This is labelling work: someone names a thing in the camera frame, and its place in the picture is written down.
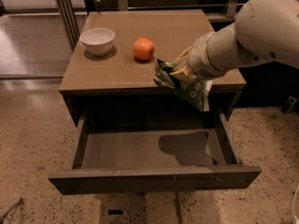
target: orange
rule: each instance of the orange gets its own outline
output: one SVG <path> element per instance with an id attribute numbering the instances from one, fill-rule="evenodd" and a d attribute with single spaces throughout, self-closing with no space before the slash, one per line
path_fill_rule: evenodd
<path id="1" fill-rule="evenodd" d="M 146 37 L 138 38 L 133 45 L 133 54 L 142 61 L 149 60 L 154 51 L 155 47 L 152 41 Z"/>

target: metal frame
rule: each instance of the metal frame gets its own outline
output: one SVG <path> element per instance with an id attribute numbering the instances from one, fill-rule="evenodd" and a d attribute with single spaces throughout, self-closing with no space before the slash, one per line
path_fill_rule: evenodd
<path id="1" fill-rule="evenodd" d="M 79 29 L 71 0 L 55 0 L 60 16 L 64 23 L 64 30 L 71 50 L 75 49 L 79 38 Z M 25 80 L 25 79 L 61 79 L 64 74 L 29 74 L 0 76 L 0 80 Z"/>

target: drawer front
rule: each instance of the drawer front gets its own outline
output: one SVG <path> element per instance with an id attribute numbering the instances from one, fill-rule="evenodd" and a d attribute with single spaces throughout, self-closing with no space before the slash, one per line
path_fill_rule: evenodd
<path id="1" fill-rule="evenodd" d="M 50 174 L 50 182 L 63 195 L 245 189 L 260 172 L 258 166 L 240 164 L 161 170 L 69 171 Z"/>

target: ceramic bowl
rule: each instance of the ceramic bowl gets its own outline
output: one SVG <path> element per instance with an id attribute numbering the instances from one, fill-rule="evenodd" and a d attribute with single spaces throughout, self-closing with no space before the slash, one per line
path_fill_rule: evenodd
<path id="1" fill-rule="evenodd" d="M 84 48 L 95 56 L 104 56 L 113 47 L 115 34 L 107 28 L 94 28 L 80 36 Z"/>

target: speckled floor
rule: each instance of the speckled floor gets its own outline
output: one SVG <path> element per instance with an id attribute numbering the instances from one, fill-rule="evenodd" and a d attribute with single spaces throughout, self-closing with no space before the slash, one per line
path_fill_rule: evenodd
<path id="1" fill-rule="evenodd" d="M 59 82 L 0 82 L 0 216 L 22 198 L 4 223 L 292 223 L 299 182 L 298 113 L 286 115 L 280 107 L 235 110 L 229 126 L 241 159 L 263 170 L 247 189 L 177 197 L 173 192 L 62 196 L 48 175 L 65 170 L 76 127 Z M 299 202 L 295 212 L 298 216 Z"/>

